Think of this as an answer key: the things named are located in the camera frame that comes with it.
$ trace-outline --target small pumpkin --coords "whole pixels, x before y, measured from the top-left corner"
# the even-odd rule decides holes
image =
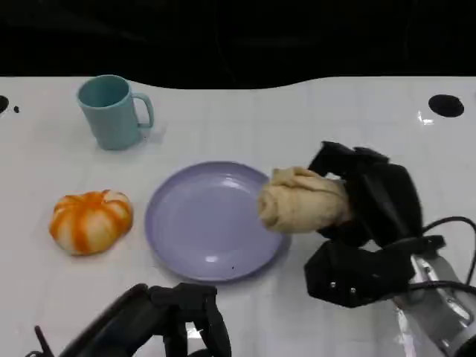
[[[89,255],[110,248],[132,227],[130,201],[120,192],[104,190],[62,197],[49,226],[55,242],[71,255]]]

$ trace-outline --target rolled towel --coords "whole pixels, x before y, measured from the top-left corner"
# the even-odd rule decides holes
[[[283,233],[316,231],[351,218],[342,182],[302,167],[273,170],[261,190],[258,210],[268,229]]]

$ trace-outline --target white table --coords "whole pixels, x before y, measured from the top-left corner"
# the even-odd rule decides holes
[[[453,214],[476,218],[473,78],[334,78],[257,91],[133,83],[135,91],[152,98],[158,122],[167,122],[167,129],[155,127],[141,144],[123,152],[97,147],[75,101],[84,80],[0,78],[0,94],[10,99],[10,108],[0,115],[3,356],[24,356],[37,348],[34,324],[59,354],[135,283],[181,281],[149,252],[144,211],[166,177],[199,161],[240,161],[270,173],[272,167],[307,165],[322,140],[365,145],[409,169],[426,222]],[[458,96],[464,114],[437,116],[428,108],[433,94]],[[134,227],[105,254],[69,257],[48,234],[55,201],[106,188],[131,199]],[[472,232],[458,224],[440,232],[449,243],[444,255],[464,278]],[[303,264],[321,243],[316,234],[296,236],[289,253],[262,274],[219,286],[234,356],[405,356],[391,303],[348,310],[307,296]],[[438,356],[418,337],[415,345],[422,350],[418,356]],[[162,355],[160,339],[139,354]]]

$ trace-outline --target purple plastic plate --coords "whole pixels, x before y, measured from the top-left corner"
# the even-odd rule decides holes
[[[218,161],[187,167],[150,200],[146,235],[159,260],[195,280],[226,281],[263,267],[283,235],[260,222],[257,197],[268,178],[245,165]]]

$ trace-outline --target teal mug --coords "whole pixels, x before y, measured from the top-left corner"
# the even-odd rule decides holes
[[[149,123],[139,123],[134,98],[145,102]],[[142,139],[140,128],[154,125],[154,108],[149,97],[132,93],[129,83],[119,76],[107,74],[88,80],[77,92],[77,100],[103,149],[126,149]]]

